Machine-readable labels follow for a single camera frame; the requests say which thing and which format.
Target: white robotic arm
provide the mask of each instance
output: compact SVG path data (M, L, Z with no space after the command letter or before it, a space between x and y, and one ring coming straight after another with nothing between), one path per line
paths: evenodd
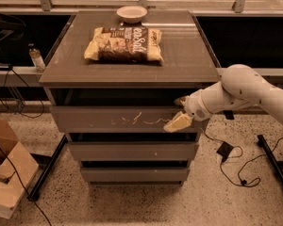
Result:
M268 83L252 68L237 64L228 67L220 82L175 100L186 113L179 112L164 126L167 132L184 129L192 121L203 121L224 110L258 105L283 124L283 89Z

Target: terrazzo floor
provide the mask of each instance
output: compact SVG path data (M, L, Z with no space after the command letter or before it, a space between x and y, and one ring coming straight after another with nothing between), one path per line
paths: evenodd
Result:
M51 114L30 119L11 113L0 114L31 153L51 155L63 134ZM263 134L274 146L283 137L283 126L266 114L236 114L234 121L214 115L207 129L210 137L240 146L243 155L223 164L227 176L239 182L237 173L249 159L262 154L257 135ZM221 173L220 142L204 135L191 173L183 186L89 186L79 166L64 147L51 171L38 206L52 225L281 225L283 226L283 189L272 167L263 156L241 173L248 182L259 177L258 186L233 186ZM234 149L231 155L239 154ZM283 140L275 150L283 159ZM11 219L0 218L0 226L48 225L37 207L23 197Z

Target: cabinet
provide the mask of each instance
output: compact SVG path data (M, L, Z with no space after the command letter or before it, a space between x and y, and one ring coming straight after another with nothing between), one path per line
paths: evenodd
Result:
M190 173L208 121L166 133L174 99L219 80L186 10L149 9L142 25L162 31L163 63L109 64L83 54L95 27L123 25L116 10L78 12L41 77L51 113L92 184L177 184Z

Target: white bowl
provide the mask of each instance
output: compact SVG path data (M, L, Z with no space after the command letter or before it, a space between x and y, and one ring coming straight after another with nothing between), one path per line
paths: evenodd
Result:
M147 14L147 9L141 6L125 6L117 10L117 15L122 17L128 24L136 24Z

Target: clear plastic bottle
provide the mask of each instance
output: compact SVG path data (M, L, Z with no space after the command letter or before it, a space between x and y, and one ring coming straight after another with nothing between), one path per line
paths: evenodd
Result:
M46 66L41 56L40 50L37 49L33 43L29 43L28 47L29 55L31 57L32 62L34 63L34 66L36 67L37 73L42 73L45 70Z

